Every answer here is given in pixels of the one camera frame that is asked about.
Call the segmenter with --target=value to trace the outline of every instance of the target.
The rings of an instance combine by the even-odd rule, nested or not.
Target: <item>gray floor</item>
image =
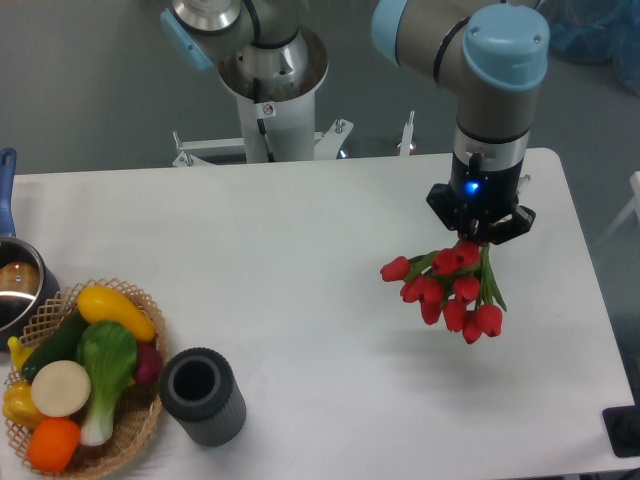
[[[419,153],[450,151],[456,101],[374,51],[369,25],[377,1],[301,1],[303,23],[323,38],[330,59],[317,128],[346,118],[356,124],[351,156],[393,155],[416,110]],[[163,36],[158,17],[168,3],[0,2],[0,145],[18,150],[18,173],[168,167],[173,130],[183,141],[240,136],[234,101],[216,74],[187,69]],[[632,197],[639,136],[640,98],[624,90],[610,65],[551,58],[530,146],[560,155],[590,245]],[[638,245],[640,227],[629,218],[592,248],[627,364],[640,352]]]

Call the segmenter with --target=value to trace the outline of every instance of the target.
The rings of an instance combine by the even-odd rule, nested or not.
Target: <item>cucumber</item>
[[[80,337],[89,324],[76,309],[67,315],[53,334],[36,348],[22,365],[20,374],[32,381],[38,372],[58,360],[74,360]]]

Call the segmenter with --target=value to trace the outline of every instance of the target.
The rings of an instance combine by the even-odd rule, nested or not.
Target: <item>tulip bouquet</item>
[[[480,247],[460,240],[453,248],[411,259],[397,257],[380,273],[385,282],[404,282],[402,299],[420,303],[427,325],[437,323],[444,314],[447,329],[462,332],[468,344],[483,333],[489,337],[500,335],[502,310],[506,312],[507,306],[489,262],[489,245]]]

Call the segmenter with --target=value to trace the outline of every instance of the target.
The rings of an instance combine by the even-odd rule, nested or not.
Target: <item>black cable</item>
[[[623,476],[621,476],[618,480],[631,480],[636,476],[637,473],[640,473],[640,468],[635,468],[633,470],[628,471]]]

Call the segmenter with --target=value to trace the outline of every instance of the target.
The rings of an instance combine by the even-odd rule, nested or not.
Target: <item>wicker basket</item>
[[[162,355],[163,362],[168,361],[169,348],[167,332],[162,312],[149,295],[135,285],[113,280],[89,280],[58,292],[53,299],[47,300],[31,317],[29,324],[24,327],[20,340],[23,345],[37,347],[48,338],[58,327],[66,315],[75,308],[76,298],[80,291],[88,285],[105,285],[124,293],[151,319],[158,335],[155,346]],[[7,385],[10,386],[21,380],[15,369],[9,374]],[[122,395],[116,406],[114,430],[112,437],[100,447],[79,446],[71,462],[62,473],[55,475],[60,479],[90,480],[107,475],[131,461],[146,445],[158,423],[162,404],[158,396],[156,385],[133,385]],[[9,445],[22,460],[22,465],[32,472],[41,472],[31,468],[26,459],[27,445],[31,433],[24,427],[5,419]]]

